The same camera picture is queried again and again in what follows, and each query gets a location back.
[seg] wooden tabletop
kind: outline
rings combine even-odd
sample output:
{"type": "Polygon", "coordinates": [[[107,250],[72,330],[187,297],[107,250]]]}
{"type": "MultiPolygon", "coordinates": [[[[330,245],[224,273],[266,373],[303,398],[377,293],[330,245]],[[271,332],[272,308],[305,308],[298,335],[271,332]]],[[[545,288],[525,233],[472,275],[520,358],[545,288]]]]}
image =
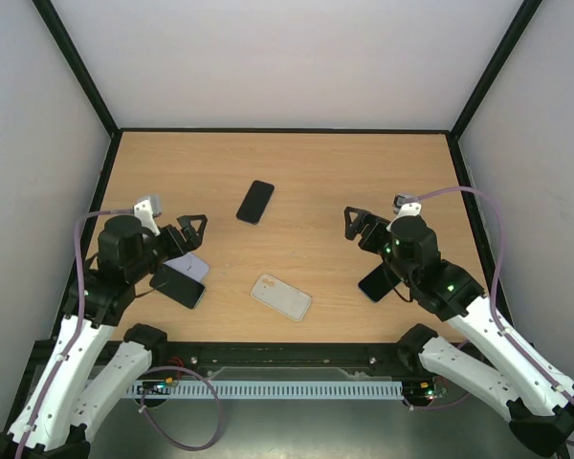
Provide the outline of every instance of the wooden tabletop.
{"type": "MultiPolygon", "coordinates": [[[[196,254],[210,272],[197,309],[152,293],[130,305],[113,338],[142,322],[179,341],[393,342],[421,322],[459,339],[396,294],[375,304],[359,291],[358,282],[380,258],[344,238],[342,215],[352,206],[391,219],[395,194],[455,185],[441,135],[124,133],[102,208],[130,208],[157,193],[161,226],[205,213],[209,224],[196,254]],[[235,218],[253,180],[276,187],[256,226],[235,218]],[[251,298],[263,273],[313,298],[302,321],[251,298]]],[[[443,256],[484,285],[461,196],[426,201],[422,215],[443,256]]],[[[90,253],[102,227],[100,221],[90,253]]],[[[141,282],[137,291],[147,285],[141,282]]]]}

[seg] beige phone case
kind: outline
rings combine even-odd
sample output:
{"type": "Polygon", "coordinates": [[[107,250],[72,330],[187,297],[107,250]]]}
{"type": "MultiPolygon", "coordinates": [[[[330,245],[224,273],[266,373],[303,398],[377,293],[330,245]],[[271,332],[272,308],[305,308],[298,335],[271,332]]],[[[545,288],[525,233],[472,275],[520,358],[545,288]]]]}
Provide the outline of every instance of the beige phone case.
{"type": "Polygon", "coordinates": [[[251,290],[251,296],[292,320],[300,321],[310,307],[311,297],[282,280],[262,274],[251,290]]]}

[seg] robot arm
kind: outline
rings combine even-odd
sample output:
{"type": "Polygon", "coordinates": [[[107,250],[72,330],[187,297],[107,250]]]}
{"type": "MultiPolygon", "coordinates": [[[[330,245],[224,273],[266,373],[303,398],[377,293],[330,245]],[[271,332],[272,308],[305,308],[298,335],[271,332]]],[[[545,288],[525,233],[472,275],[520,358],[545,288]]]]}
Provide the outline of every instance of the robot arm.
{"type": "Polygon", "coordinates": [[[135,299],[136,283],[155,273],[168,259],[202,244],[206,216],[180,217],[180,229],[171,225],[159,228],[153,220],[159,213],[159,202],[147,196],[134,207],[135,216],[119,215],[106,221],[99,234],[98,268],[84,273],[81,333],[64,357],[65,346],[77,328],[75,283],[69,290],[55,349],[41,379],[16,421],[7,432],[0,433],[0,458],[15,457],[26,433],[24,458],[86,458],[99,425],[126,388],[152,363],[164,361],[166,333],[138,324],[126,333],[118,353],[85,388],[99,352],[135,299]],[[198,229],[192,225],[196,220],[201,222],[198,229]],[[48,379],[52,382],[43,393],[48,379]],[[31,410],[43,397],[31,423],[31,410]]]}
{"type": "Polygon", "coordinates": [[[402,362],[459,383],[508,421],[526,447],[550,457],[574,431],[574,408],[562,394],[565,390],[574,398],[574,381],[543,358],[500,314],[505,329],[498,329],[480,284],[442,259],[436,234],[419,215],[418,203],[398,196],[394,207],[397,217],[391,222],[365,210],[346,208],[346,238],[353,240],[360,234],[362,250],[379,254],[383,265],[405,283],[421,307],[461,332],[495,368],[453,348],[421,324],[400,340],[402,362]],[[553,387],[504,337],[507,333],[553,375],[559,387],[553,387]]]}

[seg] black smartphone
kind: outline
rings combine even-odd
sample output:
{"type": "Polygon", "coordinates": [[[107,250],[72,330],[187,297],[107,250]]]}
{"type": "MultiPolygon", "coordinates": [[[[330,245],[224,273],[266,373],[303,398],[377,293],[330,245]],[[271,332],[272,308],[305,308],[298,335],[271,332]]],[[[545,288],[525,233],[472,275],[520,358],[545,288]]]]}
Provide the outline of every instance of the black smartphone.
{"type": "Polygon", "coordinates": [[[194,309],[198,305],[206,290],[204,285],[197,280],[167,265],[162,265],[157,270],[149,285],[189,309],[194,309]]]}
{"type": "Polygon", "coordinates": [[[399,283],[400,278],[392,270],[379,265],[357,285],[370,301],[377,303],[399,283]]]}
{"type": "Polygon", "coordinates": [[[257,225],[274,191],[274,185],[255,180],[240,205],[236,218],[257,225]]]}

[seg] white wall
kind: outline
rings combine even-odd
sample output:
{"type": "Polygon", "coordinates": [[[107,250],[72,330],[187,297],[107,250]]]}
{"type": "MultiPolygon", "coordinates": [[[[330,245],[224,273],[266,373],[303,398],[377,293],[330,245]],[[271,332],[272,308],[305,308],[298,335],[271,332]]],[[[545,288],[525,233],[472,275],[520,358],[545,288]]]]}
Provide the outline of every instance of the white wall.
{"type": "Polygon", "coordinates": [[[574,0],[542,2],[461,145],[506,221],[516,324],[574,377],[574,0]]]}
{"type": "Polygon", "coordinates": [[[450,129],[521,0],[54,0],[121,127],[450,129]]]}
{"type": "Polygon", "coordinates": [[[0,430],[49,337],[107,145],[32,2],[0,0],[0,430]]]}

